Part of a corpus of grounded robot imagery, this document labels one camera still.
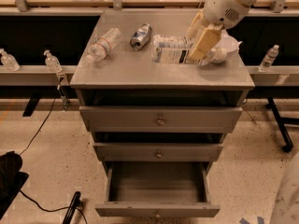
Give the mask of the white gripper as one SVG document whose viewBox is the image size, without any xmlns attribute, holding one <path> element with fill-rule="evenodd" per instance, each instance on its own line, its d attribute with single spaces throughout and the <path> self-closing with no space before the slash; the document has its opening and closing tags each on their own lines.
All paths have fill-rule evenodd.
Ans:
<svg viewBox="0 0 299 224">
<path fill-rule="evenodd" d="M 197 12 L 185 34 L 188 38 L 194 38 L 190 58 L 202 60 L 221 40 L 222 26 L 224 29 L 235 27 L 248 12 L 249 5 L 245 0 L 206 0 L 203 12 Z M 213 24 L 204 27 L 203 14 Z"/>
</svg>

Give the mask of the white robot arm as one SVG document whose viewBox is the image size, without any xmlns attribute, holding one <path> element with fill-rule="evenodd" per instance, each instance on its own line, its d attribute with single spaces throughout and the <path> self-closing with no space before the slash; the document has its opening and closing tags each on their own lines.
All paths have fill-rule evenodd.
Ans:
<svg viewBox="0 0 299 224">
<path fill-rule="evenodd" d="M 193 38 L 192 60 L 203 60 L 220 41 L 221 30 L 235 27 L 256 0 L 206 0 L 186 36 Z M 292 157 L 278 189 L 269 224 L 299 224 L 299 153 Z"/>
</svg>

